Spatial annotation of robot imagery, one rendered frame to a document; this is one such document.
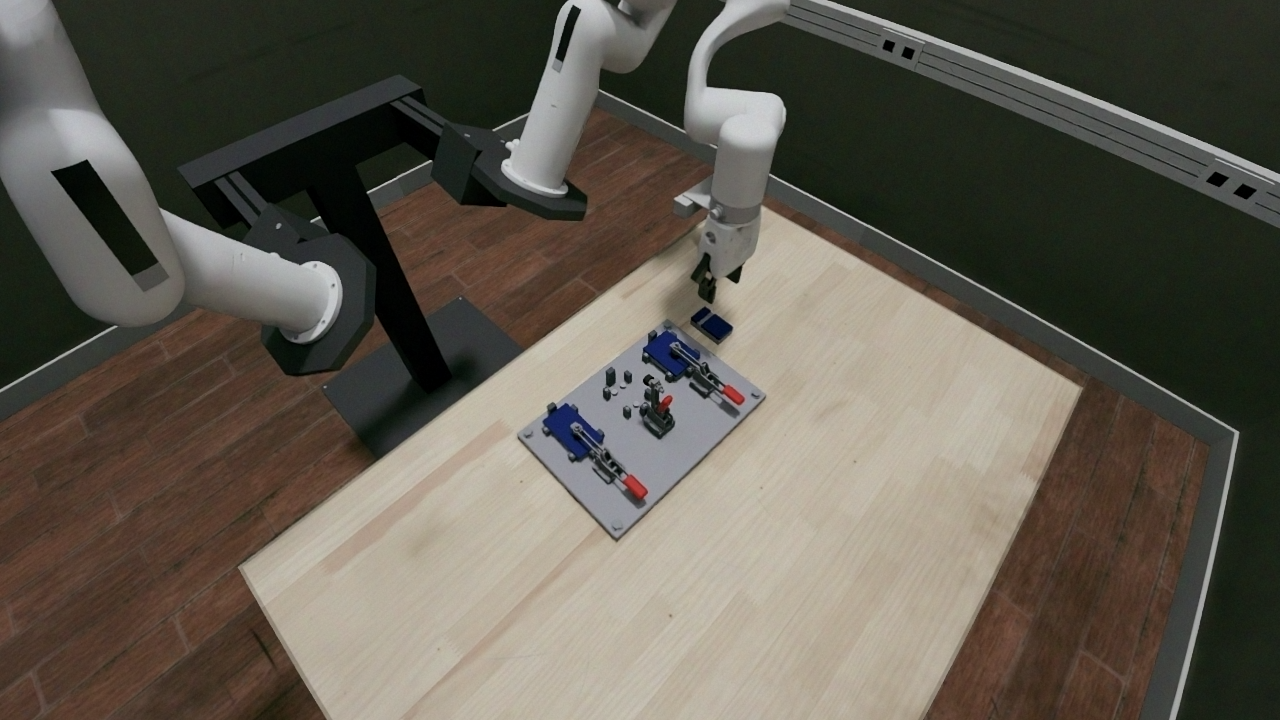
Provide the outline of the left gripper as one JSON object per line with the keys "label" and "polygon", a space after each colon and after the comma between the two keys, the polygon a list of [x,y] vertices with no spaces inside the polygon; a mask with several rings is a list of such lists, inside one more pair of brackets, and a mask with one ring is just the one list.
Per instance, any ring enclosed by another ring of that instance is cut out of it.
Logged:
{"label": "left gripper", "polygon": [[[726,277],[739,284],[742,274],[740,265],[753,258],[756,250],[762,211],[759,214],[755,220],[745,224],[712,220],[708,214],[698,250],[698,266],[690,277],[699,284],[698,296],[708,304],[714,304],[717,279]],[[710,272],[710,279],[705,277],[707,272]]]}

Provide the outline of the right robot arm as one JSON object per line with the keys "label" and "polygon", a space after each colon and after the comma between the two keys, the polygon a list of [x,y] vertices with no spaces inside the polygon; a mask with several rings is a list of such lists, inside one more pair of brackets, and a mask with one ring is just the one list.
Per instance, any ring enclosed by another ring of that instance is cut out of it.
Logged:
{"label": "right robot arm", "polygon": [[51,0],[0,0],[0,177],[67,293],[99,322],[150,325],[187,304],[308,345],[340,311],[332,266],[300,266],[157,206]]}

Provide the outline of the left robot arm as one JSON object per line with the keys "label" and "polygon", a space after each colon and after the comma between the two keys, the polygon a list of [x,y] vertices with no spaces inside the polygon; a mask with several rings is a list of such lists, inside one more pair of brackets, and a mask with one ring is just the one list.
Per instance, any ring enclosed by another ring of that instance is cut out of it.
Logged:
{"label": "left robot arm", "polygon": [[[524,133],[520,142],[506,143],[512,154],[500,170],[509,181],[550,199],[566,196],[564,174],[596,101],[600,69],[620,74],[636,69],[676,3],[621,0],[618,8],[605,0],[564,3]],[[781,20],[788,6],[790,0],[727,0],[692,51],[684,129],[696,143],[718,146],[714,174],[675,199],[673,213],[685,220],[701,208],[712,210],[712,220],[731,224],[759,217],[785,128],[785,105],[774,94],[708,88],[707,72],[723,44]]]}

